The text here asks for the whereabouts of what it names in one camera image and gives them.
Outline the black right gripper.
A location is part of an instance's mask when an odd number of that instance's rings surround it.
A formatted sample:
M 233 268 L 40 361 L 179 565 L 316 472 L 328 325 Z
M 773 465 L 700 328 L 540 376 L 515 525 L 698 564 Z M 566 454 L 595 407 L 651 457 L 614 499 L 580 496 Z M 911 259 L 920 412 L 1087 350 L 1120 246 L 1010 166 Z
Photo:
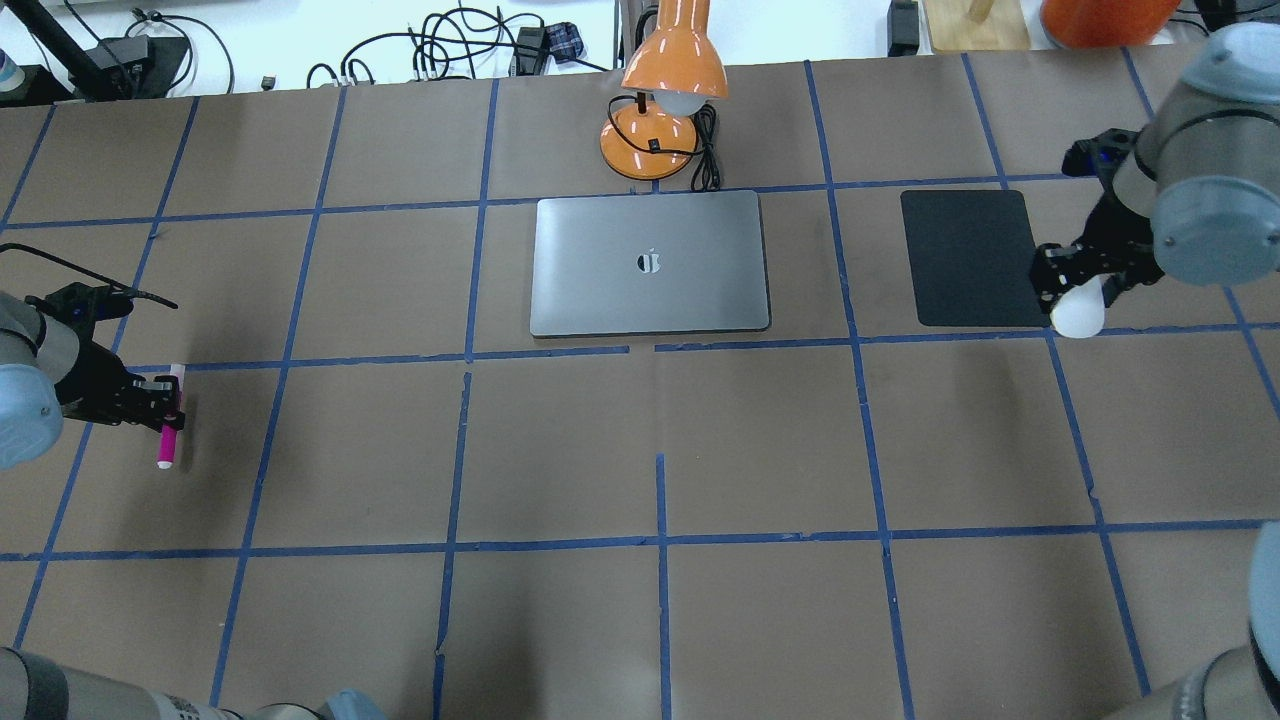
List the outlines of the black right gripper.
M 1102 281 L 1103 305 L 1111 307 L 1120 293 L 1151 286 L 1165 277 L 1148 243 L 1117 247 L 1042 243 L 1030 264 L 1030 284 L 1042 313 L 1050 313 L 1068 291 L 1089 281 Z

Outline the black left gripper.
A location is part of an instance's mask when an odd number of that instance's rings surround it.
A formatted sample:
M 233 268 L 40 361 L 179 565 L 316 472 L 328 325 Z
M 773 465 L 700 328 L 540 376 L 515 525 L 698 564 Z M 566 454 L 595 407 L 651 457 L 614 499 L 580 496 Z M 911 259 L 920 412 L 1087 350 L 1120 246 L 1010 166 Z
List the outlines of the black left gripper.
M 175 379 L 170 374 L 151 379 L 129 374 L 119 388 L 86 401 L 84 420 L 110 427 L 128 424 L 161 430 L 174 396 Z

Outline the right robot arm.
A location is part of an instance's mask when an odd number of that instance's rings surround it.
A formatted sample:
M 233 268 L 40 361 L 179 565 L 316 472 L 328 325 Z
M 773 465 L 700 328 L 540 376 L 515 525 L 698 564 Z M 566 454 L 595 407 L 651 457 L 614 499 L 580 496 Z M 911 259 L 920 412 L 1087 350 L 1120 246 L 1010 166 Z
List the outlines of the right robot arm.
M 1056 334 L 1089 338 L 1129 290 L 1171 277 L 1234 287 L 1277 272 L 1279 31 L 1213 32 L 1139 131 L 1076 141 L 1066 176 L 1102 195 L 1070 245 L 1041 245 L 1029 278 Z

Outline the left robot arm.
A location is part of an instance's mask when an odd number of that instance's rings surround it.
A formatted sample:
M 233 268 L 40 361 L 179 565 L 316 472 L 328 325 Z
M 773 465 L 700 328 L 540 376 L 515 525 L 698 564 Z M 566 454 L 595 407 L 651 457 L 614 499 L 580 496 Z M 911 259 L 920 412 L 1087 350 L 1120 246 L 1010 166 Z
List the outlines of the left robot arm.
M 174 302 L 24 243 L 27 252 L 81 274 L 45 296 L 3 296 L 1 460 L 12 469 L 45 455 L 65 421 L 145 427 L 157 433 L 157 465 L 169 468 L 186 425 L 184 373 L 146 377 L 95 338 L 101 322 L 129 316 L 140 300 Z M 233 719 L 236 711 L 119 682 L 6 647 L 5 719 Z

